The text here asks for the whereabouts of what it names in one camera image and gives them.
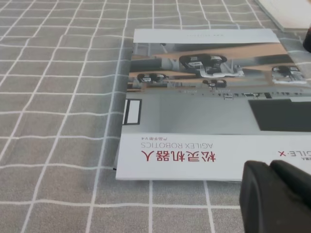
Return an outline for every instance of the dark panel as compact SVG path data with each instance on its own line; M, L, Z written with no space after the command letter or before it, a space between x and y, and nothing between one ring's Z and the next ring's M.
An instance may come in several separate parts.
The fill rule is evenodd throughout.
M162 59L132 60L130 72L162 70Z
M271 56L255 57L255 61L256 61L257 65L293 63L293 60L287 54L278 54L278 55L271 55Z
M311 132L311 102L250 100L261 131Z

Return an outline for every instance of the agilex logo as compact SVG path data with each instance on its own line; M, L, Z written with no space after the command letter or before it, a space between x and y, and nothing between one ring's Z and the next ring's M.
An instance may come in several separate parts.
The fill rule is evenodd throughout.
M279 157L296 157L304 161L311 161L311 150L291 150L291 151L278 151Z

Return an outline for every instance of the brochure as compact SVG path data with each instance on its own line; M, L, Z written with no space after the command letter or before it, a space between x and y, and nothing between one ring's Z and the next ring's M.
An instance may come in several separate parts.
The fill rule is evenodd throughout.
M247 160L311 173L311 79L268 29L137 29L120 180L242 180Z

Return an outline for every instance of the gray checkered tablecloth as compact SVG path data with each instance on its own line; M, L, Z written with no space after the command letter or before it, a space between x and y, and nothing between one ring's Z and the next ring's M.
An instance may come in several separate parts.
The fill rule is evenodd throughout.
M115 180L134 28L271 28L311 75L253 0L0 0L0 232L243 232L239 183Z

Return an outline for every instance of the white grid lines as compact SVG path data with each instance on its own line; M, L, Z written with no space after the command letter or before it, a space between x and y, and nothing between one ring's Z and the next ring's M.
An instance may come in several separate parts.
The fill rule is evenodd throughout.
M32 75L32 74L9 74L8 76L20 76L20 77L41 77L41 75ZM103 76L91 76L91 75L86 75L82 76L82 78L107 78L114 76L114 74L109 74L109 75L103 75ZM119 74L121 77L128 77L128 75L123 75ZM58 78L78 78L78 75L45 75L45 77L58 77Z
M50 13L47 15L47 17L44 19L44 21L48 18L48 16L51 14L51 12L52 12L52 10L51 10ZM24 52L24 50L25 50L25 48L26 48L28 42L29 42L29 39L26 41L24 47L21 49L21 51L20 51L20 53L19 53L19 55L18 55L16 61L11 65L10 69L6 72L5 76L4 76L3 79L1 80L1 82L0 82L0 87L1 87L1 85L3 84L3 82L6 80L8 74L11 72L11 70L13 69L13 67L15 66L15 64L17 63L17 61L18 61L18 60L20 59L20 57L22 56L22 54L23 54L23 52ZM26 105L24 106L23 110L22 110L21 113L19 114L19 117L18 117L18 119L17 119L17 122L16 122L16 124L15 124L15 127L13 128L13 131L12 131L10 137L13 137L13 136L14 136L14 134L15 134L15 132L16 132L18 126L19 126L19 123L20 123L20 121L21 121L21 119L22 119L22 117L23 117L23 112L27 109L27 107L29 106L29 104L30 104L31 101L33 100L33 98L34 98L34 96L35 96L35 92L36 92L37 89L39 88L40 83L41 83L43 77L44 77L44 75L42 75L42 77L40 78L40 81L38 82L38 84L37 84L35 90L33 91L33 93L32 93L32 95L30 96L28 102L27 102ZM2 157L3 157L3 155L4 155L4 153L5 153L5 151L6 151L6 149L7 149L7 147L9 146L10 142L11 142L11 140L8 139L7 142L6 142L6 144L4 145L4 147L3 147L3 149L2 149L2 151L1 151L1 153L0 153L0 161L1 161L1 159L2 159Z
M47 203L47 204L56 204L56 205L66 205L73 207L90 207L90 203L76 203L76 202L67 202L67 201L58 201L58 200L48 200L48 199L39 199L35 201L0 201L0 205L30 205L37 203ZM94 204L94 207L97 208L121 208L128 206L138 206L138 207L149 207L149 204L144 203L115 203L115 204ZM174 208L174 209L240 209L239 206L210 206L207 205L168 205L168 204L154 204L154 208Z
M125 36L125 29L127 26L127 19L128 19L128 15L129 15L129 11L130 11L130 6L131 6L131 0L128 0L128 6L127 6L127 11L126 11L126 20L125 20L125 24L124 24L124 28L122 31L122 41L121 41L121 46L120 46L120 50L119 50L119 61L117 63L117 67L116 67L116 73L115 73L115 79L113 82L113 87L112 90L115 91L116 89L116 84L117 84L117 77L118 77L118 73L119 73L119 68L120 68L120 59L122 56L122 49L123 49L123 45L124 45L124 36ZM114 95L111 98L110 101L110 106L109 106L109 113L112 112L112 107L113 107L113 101L114 101ZM102 148L101 148L101 154L99 157L99 161L98 161L98 165L101 165L103 162L103 157L104 157L104 149L105 149L105 145L106 145L106 137L108 134L108 127L109 127L109 122L110 122L110 114L107 117L107 122L106 122L106 130L104 132L104 140L103 140L103 144L102 144ZM96 175L95 175L95 182L94 182L94 187L93 187L93 193L92 193L92 200L91 200L91 206L89 209L89 213L88 213L88 217L87 217L87 223L86 223L86 233L89 233L90 228L91 228L91 222L92 222L92 216L93 216L93 209L94 209L94 204L95 204L95 200L96 200L96 194L97 194L97 187L98 187L98 181L99 181L99 175L100 175L100 169L97 169L96 171Z
M228 16L229 16L229 18L230 18L231 22L235 23L235 22L233 21L233 18L232 18L231 14L230 14L230 12L229 12L229 10L228 10L228 7L227 7L227 5L226 5L225 1L224 1L224 0L222 0L222 3L223 3L223 5L224 5L224 7L225 7L225 10L226 10L226 11L227 11L227 13L228 13Z
M90 113L90 112L80 112L80 113L58 113L58 112L45 112L45 111L10 111L10 112L0 112L0 115L22 114L22 113L51 114L51 115L61 115L61 116L89 115L89 116L97 116L97 117L107 116L108 114L123 115L123 112L111 112L111 113Z
M19 22L19 20L21 18L23 18L24 14L27 12L27 10L29 10L32 5L35 3L35 0L32 1L32 3L28 6L28 8L17 18L17 20L12 24L12 26L9 28L9 30L6 31L6 33L1 37L0 41L3 40L3 38L6 37L6 35L8 35L8 33L11 31L12 28L14 28L14 26Z
M31 95L32 92L0 92L0 95ZM37 92L36 95L72 95L73 93L60 93L60 92ZM76 96L108 96L111 94L126 94L123 91L107 92L107 93L76 93Z
M265 27L263 26L263 24L261 23L261 21L259 20L259 18L258 18L258 16L257 16L256 12L254 11L252 5L249 4L248 0L246 0L246 3L247 3L247 4L249 5L249 7L251 8L251 10L252 10L252 12L253 12L255 18L257 19L258 23L259 23L263 28L265 28Z
M188 12L183 12L185 14L192 14L192 13L201 13L201 11L188 11ZM239 13L239 12L227 12L227 11L220 11L220 12L208 12L210 14L224 14L224 13L227 13L227 14L237 14L237 15L247 15L247 14L250 14L250 13L253 13L252 11L250 12L242 12L242 13ZM190 15L182 15L181 16L184 16L184 17L191 17L191 18L198 18L197 16L190 16ZM171 16L157 16L157 17L154 17L154 18L158 18L158 19L163 19L163 18L175 18L175 17L179 17L179 15L171 15ZM0 18L19 18L19 17L6 17L6 16L3 16L3 17L0 17ZM45 17L24 17L26 19L42 19L42 18L45 18ZM137 17L137 18L129 18L128 20L131 21L131 20L138 20L138 19L152 19L153 17ZM71 19L71 17L50 17L50 19ZM95 20L96 18L93 18L93 17L77 17L76 19L91 19L91 20ZM102 18L102 19L106 19L106 20L111 20L111 21L123 21L123 20L126 20L126 18ZM36 25L21 25L21 26L15 26L15 27L37 27ZM67 26L66 25L43 25L43 27L57 27L57 28L66 28Z
M6 4L5 4L3 7L1 7L0 13L1 13L1 11L2 11L4 8L6 8L6 6L7 6L8 4L10 4L11 2L12 2L12 0L7 1Z
M153 181L149 181L149 216L148 216L148 233L152 233L152 207L153 207Z
M76 35L76 36L93 37L92 35L83 35L83 34L75 34L75 35ZM35 38L36 35L34 34L33 36L7 36L7 37L11 37L11 38ZM95 35L94 37L119 37L119 38L122 38L122 36L120 36L120 35L109 35L109 34L107 34L107 35Z
M210 21L209 21L209 20L207 19L207 17L206 17L206 14L205 14L204 8L203 8L203 6L202 6L201 0L199 0L199 3L200 3L200 7L201 7L201 10L202 10L204 19L208 22L208 29L211 29Z
M207 12L211 15L214 15L215 12ZM170 18L181 18L181 17L184 17L184 18L195 18L195 19L199 19L199 17L196 17L196 16L190 16L190 15L185 15L185 14L181 14L181 15L172 15L172 16L165 16L165 17L154 17L156 19L170 19ZM105 20L115 20L113 18L104 18ZM143 19L152 19L152 17L141 17L141 18L132 18L132 20L143 20ZM240 26L247 26L247 25L239 25L237 22L239 23L249 23L249 22L258 22L257 19L253 20L222 20L222 19L212 19L210 18L209 19L210 21L218 21L218 22L227 22L227 23L234 23L237 27L240 27ZM263 20L260 20L260 22L271 22L269 19L263 19ZM152 24L141 24L140 27L142 26L145 26L145 25L152 25ZM43 25L42 28L66 28L67 26L66 25ZM36 25L19 25L19 26L15 26L15 28L37 28ZM95 29L95 27L92 27L92 26L71 26L70 27L71 29ZM119 29L118 27L100 27L100 29ZM71 35L78 35L78 36L88 36L88 35L85 35L85 34L71 34ZM5 38L32 38L32 36L6 36Z
M206 202L207 202L207 207L208 207L207 212L208 212L210 230L211 230L211 233L215 233L213 213L212 213L211 204L210 204L210 200L209 200L209 192L208 192L207 182L203 181L203 183L204 183L205 197L206 197Z
M180 29L183 29L183 21L181 20L181 14L179 11L178 0L176 0L176 8L177 8L178 16L179 16Z
M0 169L10 168L10 167L44 167L44 164L8 164L0 166ZM60 164L60 163L53 163L48 164L47 166L60 166L60 167L69 167L69 168L75 168L75 169L81 169L81 170L96 170L96 169L108 169L112 170L113 167L111 166L77 166L73 164Z
M45 4L51 3L50 1L36 1L36 2L37 3L45 3ZM62 2L63 3L77 3L76 1L62 1ZM14 1L14 3L31 3L31 1ZM94 2L88 1L88 2L84 2L83 4L98 4L98 1L94 1ZM123 5L124 3L121 3L121 2L109 2L109 4ZM152 4L151 3L131 3L131 5L146 5L146 6L150 6ZM155 3L155 5L169 6L169 5L175 5L175 3ZM180 5L193 6L193 5L196 5L196 4L180 3ZM244 6L244 5L247 5L247 3L227 4L227 6L234 6L234 7L239 7L239 6ZM222 6L222 5L221 4L205 4L204 6Z
M64 34L66 34L66 33L68 32L69 26L70 26L71 23L73 22L73 20L74 20L76 14L77 14L78 9L80 8L82 2L83 2L83 0L80 1L80 4L79 4L79 6L77 7L77 9L76 9L76 11L75 11L75 13L74 13L74 15L73 15L73 17L72 17L72 19L71 19L71 22L69 23L69 25L68 25L68 27L67 27L67 29L66 29L66 31L65 31ZM23 110L26 110L26 108L28 107L28 105L29 105L30 102L32 101L32 99L33 99L35 93L37 92L37 89L39 88L39 86L40 86L40 84L41 84L41 82L42 82L42 80L43 80L45 74L47 73L48 68L50 67L50 65L51 65L51 63L52 63L52 60L53 60L53 58L54 58L54 56L55 56L56 51L57 51L59 45L61 44L62 38L63 38L63 36L61 36L61 37L59 38L59 41L58 41L58 43L57 43L57 46L56 46L56 48L55 48L55 50L53 51L53 54L52 54L52 56L51 56L51 60L50 60L50 62L48 63L48 65L46 66L46 68L45 68L45 70L44 70L44 72L43 72L43 74L42 74L42 77L40 78L40 80L39 80L39 82L38 82L38 84L37 84L37 86L36 86L36 88L35 88L35 90L34 90L34 93L32 94L32 96L31 96L30 99L29 99L28 104L24 107ZM76 87L75 87L75 91L74 91L74 92L76 92L77 88L78 88L78 81L77 81L77 84L76 84ZM70 111L73 98L74 98L74 94L72 95L72 98L71 98L71 100L70 100L70 103L69 103L69 106L68 106L68 109L67 109L67 113L69 113L69 111ZM55 150L55 148L56 148L56 144L57 144L58 138L59 138L60 133L61 133L63 127L64 127L64 124L65 124L66 119L67 119L67 116L64 116L63 121L62 121L62 124L61 124L61 126L60 126L60 128L59 128L59 130L58 130L58 132L57 132L56 138L55 138L55 140L54 140L52 149L51 149L51 151L50 151L50 153L49 153L49 156L48 156L48 158L47 158L47 160L46 160L46 162L45 162L45 165L44 165L43 168L42 168L42 171L41 171L41 173L40 173L39 179L38 179L37 184L36 184L36 186L35 186L35 191L34 191L34 195L33 195L32 202L34 202L34 201L36 200L36 197L37 197L37 194L38 194L38 190L39 190L41 181L42 181L42 179L43 179L44 173L45 173L46 168L47 168L47 164L49 163L49 161L50 161L50 159L51 159L51 157L52 157L52 155L53 155L53 152L54 152L54 150ZM15 131L16 131L16 129L17 129L17 126L18 126L18 124L19 124L19 121L17 121L17 125L16 125L16 127L14 128L14 130L13 130L13 132L12 132L12 136L14 135L14 133L15 133ZM27 215L26 215L26 218L25 218L25 221L24 221L24 224L23 224L21 233L24 233L25 230L26 230L26 227L27 227L27 224L28 224L28 221L29 221L29 218L30 218L30 214L31 214L31 212L32 212L33 207L34 207L34 204L32 203L32 204L30 205L29 209L28 209L28 212L27 212Z
M124 62L124 61L127 61L127 62L130 62L131 60L128 60L128 59L122 59L121 62ZM15 64L17 62L49 62L49 60L19 60L19 59L16 59L16 60L0 60L0 62L15 62ZM70 60L53 60L52 62L61 62L61 63L80 63L80 64L83 64L83 63L109 63L109 62L118 62L118 60L108 60L108 61L103 61L103 60L95 60L95 61L70 61Z
M0 136L0 139L23 139L23 138L36 138L36 139L47 139L47 138L56 138L56 135L54 136L38 136L38 135L24 135L24 136L20 136L20 137L6 137L6 136ZM104 137L88 137L88 136L84 136L84 135L61 135L58 138L84 138L84 139L88 139L88 140L103 140ZM120 137L116 137L116 136L107 136L106 138L113 138L113 139L120 139Z
M20 45L5 45L5 44L0 44L0 47L13 47L13 48L22 48L24 46L20 46ZM49 46L27 46L28 48L42 48L42 49L54 49L56 47L49 47ZM67 50L87 50L87 48L81 48L81 47L58 47L59 49L67 49ZM105 50L119 50L120 48L117 47L117 48L91 48L91 50L102 50L102 51L105 51ZM124 50L131 50L132 47L126 47L126 48L123 48Z

